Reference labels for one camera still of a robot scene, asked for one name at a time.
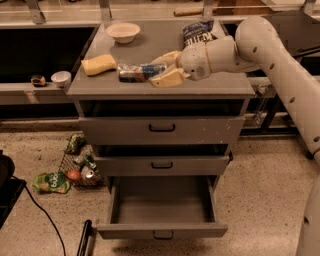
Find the speckled floor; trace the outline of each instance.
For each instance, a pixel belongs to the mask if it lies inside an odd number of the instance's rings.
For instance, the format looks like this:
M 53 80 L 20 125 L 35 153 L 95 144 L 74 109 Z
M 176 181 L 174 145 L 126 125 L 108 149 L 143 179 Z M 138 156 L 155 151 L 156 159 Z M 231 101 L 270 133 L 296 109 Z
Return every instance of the speckled floor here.
M 27 181 L 57 171 L 67 139 L 79 130 L 76 121 L 2 123 L 0 149 L 15 162 L 15 175 Z M 217 186 L 219 221 L 228 224 L 216 239 L 90 240 L 91 255 L 228 255 L 293 256 L 302 215 L 320 167 L 304 157 L 300 137 L 242 137 Z M 105 223 L 107 189 L 38 195 L 35 199 L 57 225 L 68 256 L 77 254 L 82 227 Z M 23 191 L 0 230 L 0 255 L 62 255 L 59 239 L 47 217 Z

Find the power cord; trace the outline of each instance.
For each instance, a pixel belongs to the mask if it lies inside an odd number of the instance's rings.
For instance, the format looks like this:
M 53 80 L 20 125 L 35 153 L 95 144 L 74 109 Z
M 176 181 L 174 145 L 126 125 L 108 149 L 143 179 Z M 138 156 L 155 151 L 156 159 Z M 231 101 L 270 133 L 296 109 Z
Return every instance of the power cord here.
M 12 178 L 14 178 L 14 179 L 16 179 L 16 180 L 21 180 L 21 179 L 15 177 L 15 176 L 12 176 Z M 60 232 L 59 232 L 58 228 L 57 228 L 56 225 L 54 224 L 54 222 L 53 222 L 53 220 L 51 219 L 49 213 L 48 213 L 45 209 L 43 209 L 43 208 L 36 202 L 36 200 L 34 200 L 34 198 L 33 198 L 33 196 L 31 195 L 30 190 L 28 189 L 26 183 L 25 183 L 25 186 L 24 186 L 24 187 L 25 187 L 25 189 L 27 190 L 27 192 L 28 192 L 28 194 L 29 194 L 32 202 L 33 202 L 41 211 L 43 211 L 43 212 L 47 215 L 48 219 L 50 220 L 52 226 L 54 227 L 54 229 L 55 229 L 55 231 L 57 232 L 57 235 L 58 235 L 58 237 L 59 237 L 59 239 L 60 239 L 60 242 L 61 242 L 61 245 L 62 245 L 62 249 L 63 249 L 63 255 L 66 256 L 66 249 L 65 249 L 65 246 L 64 246 L 64 242 L 63 242 L 63 240 L 62 240 L 62 238 L 61 238 L 61 235 L 60 235 Z

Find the bowl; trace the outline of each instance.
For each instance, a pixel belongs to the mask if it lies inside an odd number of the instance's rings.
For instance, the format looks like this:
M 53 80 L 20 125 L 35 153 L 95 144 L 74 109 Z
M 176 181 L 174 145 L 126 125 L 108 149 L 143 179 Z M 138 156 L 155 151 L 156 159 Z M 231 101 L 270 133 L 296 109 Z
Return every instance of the bowl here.
M 106 32 L 117 43 L 127 44 L 134 40 L 140 32 L 140 27 L 133 23 L 115 23 L 107 27 Z
M 59 71 L 51 76 L 51 81 L 54 82 L 58 88 L 64 88 L 71 84 L 71 73 L 68 71 Z

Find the sponge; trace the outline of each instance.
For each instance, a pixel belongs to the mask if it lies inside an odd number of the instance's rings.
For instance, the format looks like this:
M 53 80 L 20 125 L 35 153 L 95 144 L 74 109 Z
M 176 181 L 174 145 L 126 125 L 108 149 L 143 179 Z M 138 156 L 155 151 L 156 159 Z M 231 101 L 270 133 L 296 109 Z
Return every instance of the sponge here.
M 116 69 L 117 64 L 110 54 L 103 54 L 98 57 L 82 60 L 82 67 L 87 76 L 94 76 L 110 69 Z

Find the black basket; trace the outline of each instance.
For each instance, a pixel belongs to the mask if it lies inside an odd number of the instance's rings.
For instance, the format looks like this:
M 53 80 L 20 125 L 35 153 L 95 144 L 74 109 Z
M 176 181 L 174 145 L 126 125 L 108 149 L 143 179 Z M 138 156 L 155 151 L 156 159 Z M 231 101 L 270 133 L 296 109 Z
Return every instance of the black basket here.
M 81 148 L 81 152 L 83 151 L 90 151 L 92 152 L 92 148 L 90 145 L 85 145 Z M 81 171 L 81 166 L 77 165 L 74 163 L 74 159 L 78 157 L 79 155 L 77 154 L 67 154 L 65 153 L 59 170 L 64 172 L 65 174 L 68 173 L 70 170 L 80 170 Z M 76 188 L 94 188 L 94 187 L 99 187 L 99 186 L 104 186 L 104 179 L 103 177 L 99 174 L 99 170 L 95 169 L 95 174 L 90 178 L 90 179 L 81 179 L 81 180 L 71 180 L 68 179 L 70 183 L 76 187 Z

